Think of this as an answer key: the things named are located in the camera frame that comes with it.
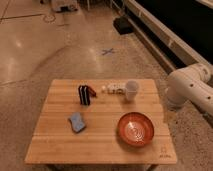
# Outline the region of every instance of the speckled floor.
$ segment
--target speckled floor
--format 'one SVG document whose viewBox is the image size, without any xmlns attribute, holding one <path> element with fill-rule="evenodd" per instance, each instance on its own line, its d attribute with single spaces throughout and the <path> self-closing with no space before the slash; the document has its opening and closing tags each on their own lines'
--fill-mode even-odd
<svg viewBox="0 0 213 171">
<path fill-rule="evenodd" d="M 120 36 L 115 31 L 112 21 L 117 14 L 104 3 L 92 6 L 90 12 L 82 8 L 53 16 L 48 4 L 36 0 L 0 1 L 0 17 L 34 14 L 38 16 L 0 22 L 0 171 L 48 170 L 43 165 L 25 165 L 24 158 L 55 78 L 152 78 L 164 104 L 166 73 L 134 34 Z M 111 48 L 115 53 L 102 55 L 102 50 Z M 156 170 L 213 170 L 213 131 L 197 110 L 187 103 L 175 116 L 165 114 L 165 120 L 178 163 Z M 146 167 L 72 165 L 65 170 L 138 171 Z"/>
</svg>

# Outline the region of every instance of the floor marking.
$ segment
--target floor marking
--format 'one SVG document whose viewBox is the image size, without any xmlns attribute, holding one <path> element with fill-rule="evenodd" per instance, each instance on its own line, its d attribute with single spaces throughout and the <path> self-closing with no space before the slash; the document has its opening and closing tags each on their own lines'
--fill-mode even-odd
<svg viewBox="0 0 213 171">
<path fill-rule="evenodd" d="M 112 53 L 115 53 L 114 48 L 102 50 L 102 55 L 103 56 L 107 55 L 107 54 L 112 54 Z"/>
</svg>

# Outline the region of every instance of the copper bowl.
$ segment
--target copper bowl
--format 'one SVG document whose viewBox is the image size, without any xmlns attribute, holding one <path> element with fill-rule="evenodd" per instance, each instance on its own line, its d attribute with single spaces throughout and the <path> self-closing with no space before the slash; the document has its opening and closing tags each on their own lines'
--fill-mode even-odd
<svg viewBox="0 0 213 171">
<path fill-rule="evenodd" d="M 127 144 L 143 147 L 154 136 L 151 120 L 138 112 L 127 113 L 118 122 L 118 134 Z"/>
</svg>

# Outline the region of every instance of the paper cup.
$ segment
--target paper cup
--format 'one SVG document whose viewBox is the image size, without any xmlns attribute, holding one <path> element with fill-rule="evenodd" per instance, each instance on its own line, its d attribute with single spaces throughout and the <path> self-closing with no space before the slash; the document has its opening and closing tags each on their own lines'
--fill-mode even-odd
<svg viewBox="0 0 213 171">
<path fill-rule="evenodd" d="M 136 81 L 128 81 L 125 84 L 125 97 L 127 101 L 133 101 L 139 90 L 139 84 Z"/>
</svg>

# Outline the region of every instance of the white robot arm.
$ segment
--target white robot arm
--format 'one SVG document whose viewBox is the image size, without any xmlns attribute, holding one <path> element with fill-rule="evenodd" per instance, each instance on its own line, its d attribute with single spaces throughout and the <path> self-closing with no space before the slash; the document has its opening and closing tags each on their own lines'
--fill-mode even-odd
<svg viewBox="0 0 213 171">
<path fill-rule="evenodd" d="M 213 88 L 206 84 L 210 79 L 209 68 L 200 63 L 172 72 L 166 89 L 168 108 L 181 108 L 190 100 L 213 115 Z"/>
</svg>

